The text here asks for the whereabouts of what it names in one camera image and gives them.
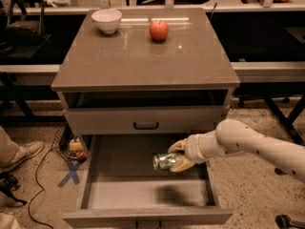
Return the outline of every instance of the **closed drawer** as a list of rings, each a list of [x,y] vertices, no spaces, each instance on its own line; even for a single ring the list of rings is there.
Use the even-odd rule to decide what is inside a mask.
[[[64,115],[75,135],[154,134],[210,131],[229,106],[73,109]]]
[[[232,215],[214,192],[209,164],[183,173],[153,169],[153,153],[165,153],[181,136],[94,136],[76,212],[64,215],[74,228],[161,228],[222,224]]]

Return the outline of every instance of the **black cable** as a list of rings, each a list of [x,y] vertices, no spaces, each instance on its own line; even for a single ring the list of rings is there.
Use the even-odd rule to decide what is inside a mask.
[[[38,170],[39,170],[40,166],[42,165],[43,161],[45,160],[46,156],[47,156],[52,150],[53,150],[53,149],[49,149],[49,150],[46,152],[46,154],[45,154],[44,157],[41,159],[41,161],[40,161],[40,163],[39,163],[39,165],[37,166],[37,169],[36,169],[36,171],[35,171],[36,183],[37,183],[38,186],[41,188],[41,190],[40,190],[40,191],[30,200],[29,206],[28,206],[28,213],[29,213],[30,218],[31,218],[34,222],[36,222],[36,223],[38,223],[38,224],[41,224],[41,225],[48,226],[48,227],[50,227],[51,229],[54,229],[51,225],[49,225],[49,224],[47,224],[47,223],[44,223],[44,222],[41,222],[41,221],[35,219],[35,218],[31,215],[31,209],[30,209],[31,203],[33,202],[33,200],[34,200],[38,195],[40,195],[43,191],[45,191],[45,188],[39,183],[37,174],[38,174]]]

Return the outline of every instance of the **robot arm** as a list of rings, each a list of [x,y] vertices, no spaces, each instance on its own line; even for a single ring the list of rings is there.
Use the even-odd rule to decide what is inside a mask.
[[[190,135],[174,143],[169,153],[176,157],[168,169],[181,172],[213,156],[225,157],[241,152],[259,156],[305,183],[305,147],[262,135],[232,119],[220,122],[215,131]]]

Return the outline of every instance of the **drawer handle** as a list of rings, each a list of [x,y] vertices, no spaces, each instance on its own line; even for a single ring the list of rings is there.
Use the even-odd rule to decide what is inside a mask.
[[[135,229],[140,229],[138,221],[135,222]],[[162,229],[162,221],[161,220],[159,221],[158,229]]]
[[[134,122],[133,127],[135,130],[156,130],[159,127],[159,122]]]

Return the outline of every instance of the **person's foot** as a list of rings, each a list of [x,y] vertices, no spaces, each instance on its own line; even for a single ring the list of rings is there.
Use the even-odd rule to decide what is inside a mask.
[[[26,150],[26,154],[22,158],[20,158],[17,162],[13,163],[12,165],[7,166],[7,167],[1,167],[2,172],[10,172],[13,169],[15,169],[19,164],[21,164],[23,161],[38,155],[39,152],[44,147],[44,142],[43,141],[33,141],[31,143],[21,145],[21,146]]]

